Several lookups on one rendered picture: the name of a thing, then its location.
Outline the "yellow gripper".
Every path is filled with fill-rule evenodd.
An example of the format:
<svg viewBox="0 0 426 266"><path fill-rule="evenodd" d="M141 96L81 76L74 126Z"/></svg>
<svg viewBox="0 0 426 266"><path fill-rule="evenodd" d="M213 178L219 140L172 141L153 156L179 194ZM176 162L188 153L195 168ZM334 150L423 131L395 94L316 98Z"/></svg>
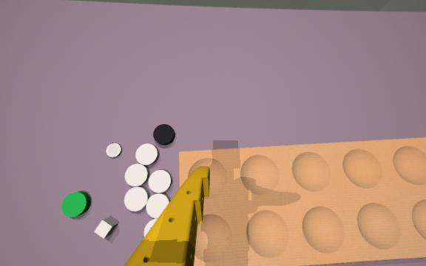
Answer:
<svg viewBox="0 0 426 266"><path fill-rule="evenodd" d="M124 266L194 266L197 224L203 223L210 169L196 168Z"/></svg>

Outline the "green disc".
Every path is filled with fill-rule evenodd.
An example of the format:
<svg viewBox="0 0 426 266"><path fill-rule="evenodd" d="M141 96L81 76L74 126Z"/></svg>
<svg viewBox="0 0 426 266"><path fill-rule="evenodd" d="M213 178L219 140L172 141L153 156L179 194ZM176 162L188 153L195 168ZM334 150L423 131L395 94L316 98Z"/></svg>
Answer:
<svg viewBox="0 0 426 266"><path fill-rule="evenodd" d="M68 217L84 214L91 205L91 197L87 192L73 192L62 202L62 211Z"/></svg>

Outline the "orange tray with round pockets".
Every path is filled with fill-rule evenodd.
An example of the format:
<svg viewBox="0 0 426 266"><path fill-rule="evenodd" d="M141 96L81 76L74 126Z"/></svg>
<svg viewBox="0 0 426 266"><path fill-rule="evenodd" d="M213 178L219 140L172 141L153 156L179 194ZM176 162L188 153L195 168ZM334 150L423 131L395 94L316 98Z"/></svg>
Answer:
<svg viewBox="0 0 426 266"><path fill-rule="evenodd" d="M426 258L426 137L179 151L210 169L194 266Z"/></svg>

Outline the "black disc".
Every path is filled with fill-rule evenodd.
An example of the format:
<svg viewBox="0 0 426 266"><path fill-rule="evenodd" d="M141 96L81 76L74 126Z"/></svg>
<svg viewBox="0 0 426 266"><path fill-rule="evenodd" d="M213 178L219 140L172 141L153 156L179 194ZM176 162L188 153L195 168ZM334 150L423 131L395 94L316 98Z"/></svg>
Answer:
<svg viewBox="0 0 426 266"><path fill-rule="evenodd" d="M175 138L175 131L171 126L161 124L155 128L153 137L157 143L169 145Z"/></svg>

